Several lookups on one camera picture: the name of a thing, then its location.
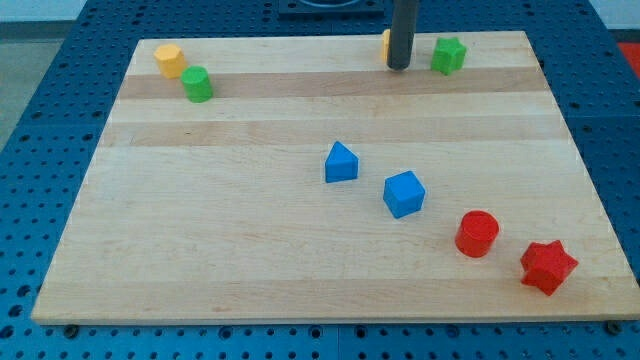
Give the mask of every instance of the red cylinder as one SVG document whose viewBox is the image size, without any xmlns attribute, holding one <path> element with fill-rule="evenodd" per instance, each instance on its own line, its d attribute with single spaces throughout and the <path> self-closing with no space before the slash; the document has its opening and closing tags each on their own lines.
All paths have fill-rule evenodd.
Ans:
<svg viewBox="0 0 640 360">
<path fill-rule="evenodd" d="M 456 246 L 467 256 L 483 257 L 491 249 L 499 231 L 498 220 L 493 215 L 486 211 L 469 211 L 460 222 Z"/>
</svg>

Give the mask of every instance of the blue cube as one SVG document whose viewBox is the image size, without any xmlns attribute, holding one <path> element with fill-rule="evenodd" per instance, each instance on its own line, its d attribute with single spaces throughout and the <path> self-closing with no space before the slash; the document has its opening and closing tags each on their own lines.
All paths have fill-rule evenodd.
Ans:
<svg viewBox="0 0 640 360">
<path fill-rule="evenodd" d="M 358 157 L 341 142 L 336 141 L 324 163 L 328 183 L 358 178 Z"/>
<path fill-rule="evenodd" d="M 407 171 L 385 179 L 382 198 L 398 219 L 419 211 L 426 193 L 413 171 Z"/>
</svg>

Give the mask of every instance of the wooden board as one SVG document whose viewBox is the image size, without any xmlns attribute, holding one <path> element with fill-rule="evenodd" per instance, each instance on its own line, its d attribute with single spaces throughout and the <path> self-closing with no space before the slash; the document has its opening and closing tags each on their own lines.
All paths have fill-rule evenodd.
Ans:
<svg viewBox="0 0 640 360">
<path fill-rule="evenodd" d="M 33 311 L 42 324 L 637 318 L 640 291 L 522 32 L 460 33 L 465 68 L 386 70 L 379 36 L 144 40 Z M 192 104 L 152 52 L 211 72 Z M 356 181 L 324 183 L 335 140 Z M 394 220 L 384 179 L 429 190 Z M 460 254 L 462 215 L 502 232 Z M 520 284 L 532 241 L 580 265 L 552 296 Z"/>
</svg>

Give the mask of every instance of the red star block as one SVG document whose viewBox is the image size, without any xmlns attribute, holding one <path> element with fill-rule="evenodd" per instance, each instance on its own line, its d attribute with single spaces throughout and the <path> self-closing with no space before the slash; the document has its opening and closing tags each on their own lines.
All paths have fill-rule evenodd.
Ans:
<svg viewBox="0 0 640 360">
<path fill-rule="evenodd" d="M 564 282 L 578 261 L 564 251 L 560 240 L 550 244 L 531 243 L 520 259 L 525 274 L 521 282 L 535 286 L 548 296 Z"/>
</svg>

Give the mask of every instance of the gray floor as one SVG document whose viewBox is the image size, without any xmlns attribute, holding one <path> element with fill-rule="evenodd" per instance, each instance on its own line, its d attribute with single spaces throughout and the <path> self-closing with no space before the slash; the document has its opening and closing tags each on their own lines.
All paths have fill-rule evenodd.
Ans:
<svg viewBox="0 0 640 360">
<path fill-rule="evenodd" d="M 0 41 L 0 150 L 61 44 L 62 39 Z"/>
</svg>

